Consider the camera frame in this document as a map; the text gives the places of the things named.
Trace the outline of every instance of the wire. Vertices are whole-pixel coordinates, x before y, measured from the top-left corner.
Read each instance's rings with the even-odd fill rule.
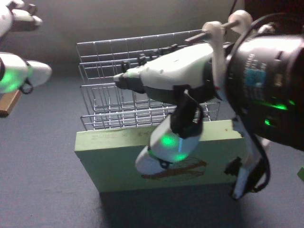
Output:
[[[250,35],[250,33],[254,29],[257,29],[260,26],[262,26],[264,24],[267,24],[269,22],[273,22],[274,19],[275,20],[284,19],[284,20],[292,20],[292,21],[295,21],[295,22],[301,22],[296,15],[286,14],[286,13],[269,14],[269,15],[266,15],[264,17],[261,17],[261,18],[255,20],[251,24],[250,28],[239,37],[239,39],[236,41],[236,43],[235,43],[235,45],[234,45],[234,47],[231,51],[230,61],[228,62],[228,65],[227,65],[226,80],[229,77],[229,72],[230,72],[230,69],[231,69],[232,62],[233,62],[233,60],[236,56],[237,50],[241,46],[241,44],[247,39],[247,37]],[[252,132],[251,127],[250,127],[250,123],[248,123],[244,119],[245,115],[242,113],[241,109],[238,108],[238,106],[234,103],[233,99],[229,99],[229,103],[230,103],[231,107],[234,109],[234,111],[236,112],[236,114],[240,116],[241,121],[243,122],[246,131],[248,132],[252,142],[254,143],[254,145],[258,149],[259,153],[261,154],[261,157],[262,157],[262,159],[263,159],[263,161],[266,165],[266,179],[262,184],[260,184],[258,187],[255,188],[255,192],[261,191],[270,182],[271,170],[270,170],[270,163],[269,163],[268,157],[266,155],[266,152],[265,152],[263,146],[261,145],[261,143],[257,139],[256,135]]]
[[[235,8],[235,6],[236,6],[236,4],[237,4],[237,1],[238,0],[234,0],[234,2],[233,2],[233,4],[232,4],[232,6],[231,6],[231,9],[230,9],[230,12],[229,12],[229,16],[228,17],[230,17],[230,15],[233,13],[233,10],[234,10],[234,8]]]
[[[198,124],[201,125],[204,118],[204,110],[202,106],[200,106],[200,104],[192,96],[190,96],[188,89],[186,89],[184,93],[188,98],[190,98],[190,100],[192,100],[196,104],[197,108],[199,109]]]

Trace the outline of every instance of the wire basket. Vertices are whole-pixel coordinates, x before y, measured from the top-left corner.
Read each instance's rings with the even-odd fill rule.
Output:
[[[79,71],[84,85],[80,87],[87,115],[81,116],[85,130],[102,130],[158,125],[175,105],[149,99],[146,94],[116,87],[113,76],[122,73],[122,63],[138,66],[141,53],[151,53],[178,44],[197,35],[200,30],[153,35],[136,38],[78,43]],[[204,121],[214,121],[219,112],[219,102],[201,104]]]

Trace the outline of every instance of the wooden block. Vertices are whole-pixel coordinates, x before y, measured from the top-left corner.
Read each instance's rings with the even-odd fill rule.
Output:
[[[0,117],[7,117],[21,97],[19,90],[4,94],[0,100]]]
[[[299,170],[298,177],[304,181],[304,167]]]
[[[75,153],[99,192],[234,182],[229,161],[247,156],[245,140],[232,122],[204,122],[200,142],[187,159],[159,175],[141,175],[135,160],[155,127],[78,132]]]

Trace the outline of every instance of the brown logo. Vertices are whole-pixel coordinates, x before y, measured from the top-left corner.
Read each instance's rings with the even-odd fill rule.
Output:
[[[188,157],[166,171],[154,175],[142,175],[142,178],[158,181],[186,181],[204,175],[206,166],[207,163],[201,159]]]

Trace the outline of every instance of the gray tabletop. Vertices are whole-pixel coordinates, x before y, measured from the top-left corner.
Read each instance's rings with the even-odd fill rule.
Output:
[[[76,69],[55,67],[0,119],[0,228],[304,227],[304,153],[276,143],[269,186],[239,202],[227,184],[100,196],[73,151],[85,114]],[[223,104],[220,119],[230,117]]]

